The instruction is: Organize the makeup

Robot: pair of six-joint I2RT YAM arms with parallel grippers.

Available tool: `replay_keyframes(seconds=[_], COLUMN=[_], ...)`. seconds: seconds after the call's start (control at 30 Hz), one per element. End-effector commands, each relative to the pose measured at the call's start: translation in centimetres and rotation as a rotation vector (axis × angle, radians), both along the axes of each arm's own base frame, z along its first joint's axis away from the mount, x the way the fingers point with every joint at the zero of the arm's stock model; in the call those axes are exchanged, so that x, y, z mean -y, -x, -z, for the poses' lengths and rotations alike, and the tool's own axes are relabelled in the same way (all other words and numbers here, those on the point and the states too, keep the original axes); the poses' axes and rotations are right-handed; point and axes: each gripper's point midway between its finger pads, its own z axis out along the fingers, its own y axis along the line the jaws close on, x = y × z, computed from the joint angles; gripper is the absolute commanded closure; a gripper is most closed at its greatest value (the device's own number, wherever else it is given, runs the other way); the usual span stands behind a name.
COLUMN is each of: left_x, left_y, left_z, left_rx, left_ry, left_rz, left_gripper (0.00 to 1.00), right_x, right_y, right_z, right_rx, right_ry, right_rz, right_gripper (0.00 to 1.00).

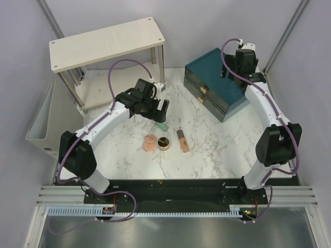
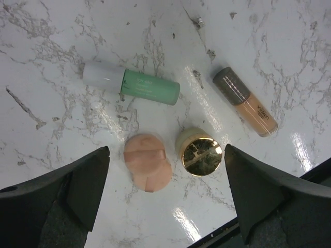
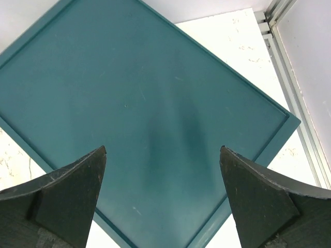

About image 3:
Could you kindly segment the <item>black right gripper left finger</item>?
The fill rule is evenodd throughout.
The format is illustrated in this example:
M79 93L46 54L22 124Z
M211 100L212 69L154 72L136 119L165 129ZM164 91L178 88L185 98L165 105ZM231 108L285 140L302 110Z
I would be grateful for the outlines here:
M101 146L1 191L1 247L86 247L106 168Z

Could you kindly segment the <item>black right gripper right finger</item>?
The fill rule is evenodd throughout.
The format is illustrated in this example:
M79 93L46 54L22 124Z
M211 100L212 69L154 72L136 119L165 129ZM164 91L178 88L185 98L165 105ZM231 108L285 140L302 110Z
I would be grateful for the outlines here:
M242 247L330 247L330 190L284 176L225 146L220 169Z

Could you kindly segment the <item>teal drawer cabinet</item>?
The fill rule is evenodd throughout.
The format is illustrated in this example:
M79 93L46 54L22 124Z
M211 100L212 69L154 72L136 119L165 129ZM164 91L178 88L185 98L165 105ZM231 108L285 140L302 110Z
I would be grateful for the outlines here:
M220 148L268 166L299 123L142 1L59 1L1 54L1 126L44 171L105 146L95 221L121 247L205 247Z

